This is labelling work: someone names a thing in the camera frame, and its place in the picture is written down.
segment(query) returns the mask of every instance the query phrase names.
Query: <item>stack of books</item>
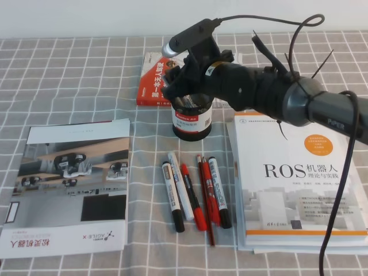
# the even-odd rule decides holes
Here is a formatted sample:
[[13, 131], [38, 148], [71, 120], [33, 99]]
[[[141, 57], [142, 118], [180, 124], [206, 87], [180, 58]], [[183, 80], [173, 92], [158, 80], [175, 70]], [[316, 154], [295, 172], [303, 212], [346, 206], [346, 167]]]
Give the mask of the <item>stack of books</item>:
[[[228, 124], [239, 250], [315, 252], [322, 244], [347, 149], [343, 135], [257, 112]], [[368, 201], [351, 163], [327, 253], [368, 254]]]

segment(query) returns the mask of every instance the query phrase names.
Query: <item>book cover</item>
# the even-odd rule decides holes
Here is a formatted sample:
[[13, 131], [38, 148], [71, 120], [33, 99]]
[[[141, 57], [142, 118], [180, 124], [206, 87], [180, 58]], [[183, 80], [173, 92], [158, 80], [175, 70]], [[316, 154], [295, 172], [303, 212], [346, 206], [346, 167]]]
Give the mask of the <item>book cover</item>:
[[[323, 236], [346, 155], [342, 135], [317, 124], [281, 128], [260, 113], [235, 116], [246, 235]], [[354, 187], [348, 178], [333, 235], [367, 236]]]
[[[161, 88], [165, 87], [163, 76], [165, 71], [175, 66], [184, 66], [187, 52], [168, 59], [160, 52], [147, 52], [144, 56], [141, 78], [137, 92], [136, 103], [141, 106], [171, 106], [171, 102], [163, 97]], [[242, 63], [242, 54], [234, 54], [234, 63]], [[228, 108], [227, 102], [215, 98], [214, 108]]]
[[31, 127], [0, 258], [122, 250], [129, 120]]

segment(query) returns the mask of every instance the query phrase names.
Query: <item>gray checkered fabric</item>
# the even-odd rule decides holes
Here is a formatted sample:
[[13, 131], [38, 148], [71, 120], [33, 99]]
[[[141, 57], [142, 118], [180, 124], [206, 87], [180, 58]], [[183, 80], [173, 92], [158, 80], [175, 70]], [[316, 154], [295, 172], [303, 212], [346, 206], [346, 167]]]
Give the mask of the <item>gray checkered fabric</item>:
[[[285, 62], [291, 33], [261, 34]], [[233, 111], [214, 108], [211, 134], [203, 141], [177, 139], [168, 108], [137, 107], [143, 55], [159, 52], [169, 37], [25, 39], [0, 41], [0, 221], [5, 220], [29, 126], [129, 118], [131, 171], [128, 244], [123, 252], [6, 259], [0, 276], [110, 275], [318, 275], [317, 255], [237, 251], [236, 228], [215, 228], [216, 248], [193, 222], [177, 234], [161, 171], [167, 151], [190, 170], [202, 201], [195, 156], [215, 156], [235, 222], [233, 157], [225, 122]], [[256, 53], [250, 34], [218, 35], [221, 49], [242, 53], [244, 65], [269, 65]], [[331, 49], [317, 79], [328, 91], [347, 88], [368, 97], [368, 32], [301, 33], [295, 68], [311, 76]], [[358, 143], [354, 162], [368, 190], [368, 147]], [[368, 257], [328, 255], [327, 275], [368, 275]]]

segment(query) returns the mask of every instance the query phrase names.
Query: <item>black cable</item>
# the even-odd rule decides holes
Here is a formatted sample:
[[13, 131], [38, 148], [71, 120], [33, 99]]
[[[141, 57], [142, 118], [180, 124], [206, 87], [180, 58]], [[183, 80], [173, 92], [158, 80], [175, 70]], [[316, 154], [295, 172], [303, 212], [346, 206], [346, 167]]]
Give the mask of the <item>black cable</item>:
[[346, 152], [343, 172], [341, 174], [339, 188], [338, 188], [338, 191], [336, 192], [335, 202], [333, 203], [331, 214], [330, 214], [328, 224], [327, 224], [326, 235], [324, 236], [322, 246], [321, 246], [321, 250], [320, 250], [320, 255], [319, 255], [319, 272], [320, 272], [320, 276], [324, 276], [324, 271], [323, 271], [324, 253], [326, 251], [328, 241], [331, 237], [332, 228], [334, 227], [335, 218], [336, 218], [336, 215], [338, 213], [340, 201], [341, 201], [341, 198], [342, 198], [342, 195], [343, 195], [343, 192], [344, 192], [346, 179], [348, 177], [351, 158], [352, 158], [352, 151], [354, 149], [355, 139], [357, 138], [358, 123], [359, 123], [359, 105], [358, 105], [357, 95], [355, 93], [351, 92], [351, 91], [344, 91], [344, 92], [341, 92], [340, 94], [348, 95], [349, 99], [352, 103], [352, 106], [353, 106], [353, 109], [354, 109], [354, 115], [353, 115], [353, 119], [352, 119], [353, 129], [352, 129], [352, 132], [351, 132], [350, 138], [349, 138], [349, 144], [348, 144], [348, 147], [347, 147], [347, 152]]
[[295, 31], [293, 37], [292, 37], [292, 41], [290, 42], [290, 47], [289, 47], [289, 67], [290, 67], [290, 72], [292, 73], [293, 77], [295, 78], [295, 71], [294, 71], [294, 65], [293, 65], [293, 50], [294, 50], [294, 44], [295, 41], [297, 39], [297, 36], [300, 32], [300, 30], [305, 27], [310, 25], [308, 22], [312, 21], [316, 18], [320, 18], [321, 20], [317, 23], [314, 24], [314, 26], [318, 26], [320, 24], [323, 23], [324, 21], [324, 15], [323, 14], [315, 14], [313, 16], [308, 17], [306, 20], [304, 20], [302, 23], [300, 23], [299, 27], [297, 28], [297, 30]]
[[[308, 23], [304, 26], [306, 27], [316, 27], [319, 26], [323, 23], [324, 21], [324, 16], [322, 16], [322, 14], [318, 14], [318, 17], [321, 18], [321, 21], [317, 22], [317, 23]], [[294, 22], [294, 21], [289, 21], [289, 20], [282, 20], [282, 19], [277, 19], [277, 18], [272, 18], [272, 17], [265, 17], [265, 16], [252, 16], [252, 15], [247, 15], [247, 14], [242, 14], [242, 15], [238, 15], [238, 16], [229, 16], [229, 17], [224, 17], [224, 18], [220, 18], [220, 21], [227, 21], [227, 20], [233, 20], [233, 19], [238, 19], [238, 18], [253, 18], [253, 19], [261, 19], [261, 20], [268, 20], [268, 21], [274, 21], [274, 22], [279, 22], [279, 23], [285, 23], [285, 24], [289, 24], [289, 25], [301, 25], [302, 23], [300, 22]]]

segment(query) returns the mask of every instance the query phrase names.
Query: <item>red pen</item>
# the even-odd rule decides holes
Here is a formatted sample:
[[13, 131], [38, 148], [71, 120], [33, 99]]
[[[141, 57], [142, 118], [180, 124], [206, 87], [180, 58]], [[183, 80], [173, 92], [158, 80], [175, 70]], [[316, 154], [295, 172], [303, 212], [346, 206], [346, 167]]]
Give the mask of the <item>red pen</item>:
[[194, 213], [194, 221], [199, 231], [206, 231], [207, 224], [205, 221], [205, 216], [203, 215], [202, 209], [198, 202], [198, 199], [194, 193], [193, 185], [189, 177], [189, 171], [185, 164], [182, 164], [182, 175], [185, 183], [185, 188], [188, 193], [191, 208]]
[[220, 218], [220, 211], [219, 206], [217, 204], [216, 195], [214, 193], [212, 177], [211, 177], [211, 170], [209, 168], [209, 164], [207, 160], [203, 157], [203, 171], [204, 177], [206, 181], [206, 188], [207, 188], [207, 204], [208, 204], [208, 211], [210, 213], [211, 221], [214, 222], [217, 226], [220, 226], [221, 218]]

